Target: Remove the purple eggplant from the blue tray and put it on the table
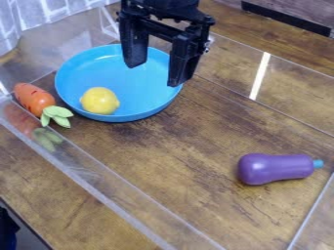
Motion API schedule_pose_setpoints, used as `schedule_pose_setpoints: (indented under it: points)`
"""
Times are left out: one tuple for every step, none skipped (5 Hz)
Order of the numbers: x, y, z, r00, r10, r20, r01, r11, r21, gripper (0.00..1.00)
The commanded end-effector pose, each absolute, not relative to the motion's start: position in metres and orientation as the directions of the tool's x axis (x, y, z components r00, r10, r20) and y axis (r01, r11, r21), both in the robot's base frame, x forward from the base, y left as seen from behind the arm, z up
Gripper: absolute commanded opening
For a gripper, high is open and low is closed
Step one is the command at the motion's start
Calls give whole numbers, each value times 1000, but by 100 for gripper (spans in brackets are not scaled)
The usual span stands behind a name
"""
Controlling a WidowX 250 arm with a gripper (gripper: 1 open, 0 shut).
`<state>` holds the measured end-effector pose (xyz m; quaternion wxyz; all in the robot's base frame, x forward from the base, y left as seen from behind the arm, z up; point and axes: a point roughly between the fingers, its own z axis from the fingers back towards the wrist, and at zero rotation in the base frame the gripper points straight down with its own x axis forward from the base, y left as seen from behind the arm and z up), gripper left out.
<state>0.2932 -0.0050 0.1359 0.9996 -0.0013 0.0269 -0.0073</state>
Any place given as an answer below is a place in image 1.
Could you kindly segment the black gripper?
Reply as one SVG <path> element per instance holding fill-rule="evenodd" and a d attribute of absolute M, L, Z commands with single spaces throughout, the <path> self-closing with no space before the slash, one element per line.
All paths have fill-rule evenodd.
<path fill-rule="evenodd" d="M 213 16 L 198 9 L 200 0 L 122 0 L 119 12 L 123 58 L 129 68 L 147 60 L 149 36 L 171 43 L 167 85 L 177 87 L 196 74 L 200 58 L 209 40 L 209 30 L 216 24 Z M 182 31 L 159 20 L 186 21 Z"/>

